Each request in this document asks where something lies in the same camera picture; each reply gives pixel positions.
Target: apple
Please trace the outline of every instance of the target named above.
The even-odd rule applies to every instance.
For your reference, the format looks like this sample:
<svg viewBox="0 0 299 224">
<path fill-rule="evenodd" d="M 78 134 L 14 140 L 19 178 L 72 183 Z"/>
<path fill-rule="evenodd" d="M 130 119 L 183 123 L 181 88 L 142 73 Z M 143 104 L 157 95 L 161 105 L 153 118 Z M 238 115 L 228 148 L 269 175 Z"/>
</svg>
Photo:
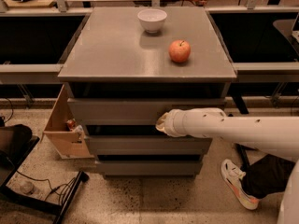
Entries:
<svg viewBox="0 0 299 224">
<path fill-rule="evenodd" d="M 187 41 L 176 40 L 170 44 L 168 53 L 173 62 L 185 63 L 190 56 L 191 47 Z"/>
</svg>

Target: white robotic arm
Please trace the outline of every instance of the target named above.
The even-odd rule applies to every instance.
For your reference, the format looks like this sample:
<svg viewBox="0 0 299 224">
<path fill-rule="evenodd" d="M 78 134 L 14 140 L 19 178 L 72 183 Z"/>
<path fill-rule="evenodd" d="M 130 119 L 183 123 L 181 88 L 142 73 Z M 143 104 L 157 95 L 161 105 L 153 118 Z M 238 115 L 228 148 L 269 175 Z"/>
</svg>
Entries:
<svg viewBox="0 0 299 224">
<path fill-rule="evenodd" d="M 218 108 L 173 109 L 162 115 L 157 130 L 173 137 L 219 137 L 297 161 L 280 206 L 278 224 L 299 221 L 299 117 L 227 117 Z"/>
</svg>

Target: gray tabletop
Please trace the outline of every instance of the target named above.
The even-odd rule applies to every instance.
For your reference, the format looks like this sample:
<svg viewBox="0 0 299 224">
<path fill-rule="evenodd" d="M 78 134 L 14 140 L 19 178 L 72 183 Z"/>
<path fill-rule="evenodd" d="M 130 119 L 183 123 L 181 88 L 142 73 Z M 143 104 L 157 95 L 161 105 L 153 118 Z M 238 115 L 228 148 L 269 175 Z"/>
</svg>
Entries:
<svg viewBox="0 0 299 224">
<path fill-rule="evenodd" d="M 167 19 L 149 35 L 137 13 L 146 7 L 97 7 L 62 71 L 61 81 L 225 82 L 235 71 L 202 7 L 159 7 Z M 170 43 L 184 39 L 192 53 L 183 64 L 168 55 Z"/>
</svg>

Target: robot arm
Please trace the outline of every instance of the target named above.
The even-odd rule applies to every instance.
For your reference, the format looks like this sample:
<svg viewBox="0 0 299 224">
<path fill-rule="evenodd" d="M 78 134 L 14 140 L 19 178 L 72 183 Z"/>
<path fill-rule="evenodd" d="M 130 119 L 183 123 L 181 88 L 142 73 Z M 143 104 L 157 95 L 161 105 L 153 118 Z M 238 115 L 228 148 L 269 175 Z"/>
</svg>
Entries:
<svg viewBox="0 0 299 224">
<path fill-rule="evenodd" d="M 218 108 L 173 109 L 156 123 L 169 136 L 219 137 L 290 161 L 299 159 L 298 127 L 298 117 L 228 117 Z"/>
</svg>

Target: black metal stand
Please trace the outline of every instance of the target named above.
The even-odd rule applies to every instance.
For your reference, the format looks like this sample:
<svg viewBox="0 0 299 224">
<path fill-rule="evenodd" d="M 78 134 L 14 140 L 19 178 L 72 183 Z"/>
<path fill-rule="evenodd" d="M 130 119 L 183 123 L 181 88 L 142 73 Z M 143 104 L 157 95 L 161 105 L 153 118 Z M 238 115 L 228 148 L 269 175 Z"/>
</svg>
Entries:
<svg viewBox="0 0 299 224">
<path fill-rule="evenodd" d="M 85 173 L 78 172 L 78 174 L 75 178 L 75 181 L 72 183 L 68 193 L 66 193 L 64 202 L 62 204 L 48 203 L 46 201 L 41 201 L 41 200 L 38 200 L 35 198 L 24 196 L 24 195 L 21 195 L 15 191 L 13 191 L 12 189 L 10 189 L 7 186 L 7 182 L 9 181 L 9 179 L 18 170 L 21 163 L 25 160 L 27 155 L 31 152 L 31 150 L 38 143 L 38 141 L 39 141 L 38 137 L 34 136 L 32 138 L 32 140 L 30 141 L 31 144 L 28 145 L 27 151 L 22 155 L 22 157 L 20 158 L 20 161 L 18 161 L 18 163 L 16 163 L 13 168 L 11 166 L 10 167 L 5 166 L 5 168 L 1 169 L 1 172 L 2 172 L 1 176 L 3 177 L 3 175 L 5 175 L 6 178 L 0 187 L 0 194 L 1 194 L 0 196 L 2 199 L 4 199 L 7 202 L 23 205 L 23 206 L 33 208 L 33 209 L 41 211 L 41 212 L 55 215 L 56 218 L 54 219 L 53 223 L 59 224 L 59 223 L 62 223 L 64 214 L 65 214 L 68 206 L 71 204 L 71 202 L 75 196 L 75 193 L 78 189 L 79 184 L 81 182 L 84 183 L 84 182 L 88 181 L 89 177 Z"/>
</svg>

